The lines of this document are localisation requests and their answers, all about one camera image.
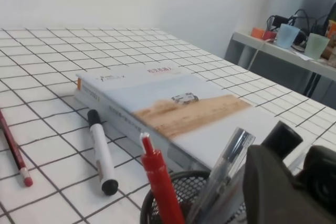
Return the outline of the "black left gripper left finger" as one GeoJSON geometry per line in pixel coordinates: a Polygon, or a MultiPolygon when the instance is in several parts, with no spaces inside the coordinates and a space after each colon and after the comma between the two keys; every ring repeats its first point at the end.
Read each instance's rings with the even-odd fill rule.
{"type": "Polygon", "coordinates": [[[335,223],[335,205],[323,206],[272,151],[248,148],[243,194],[248,223],[335,223]]]}

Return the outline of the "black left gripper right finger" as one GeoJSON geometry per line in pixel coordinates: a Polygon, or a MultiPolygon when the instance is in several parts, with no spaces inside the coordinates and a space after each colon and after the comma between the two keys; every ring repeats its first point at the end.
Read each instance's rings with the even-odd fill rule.
{"type": "Polygon", "coordinates": [[[335,151],[321,145],[312,146],[296,178],[321,205],[335,205],[335,151]]]}

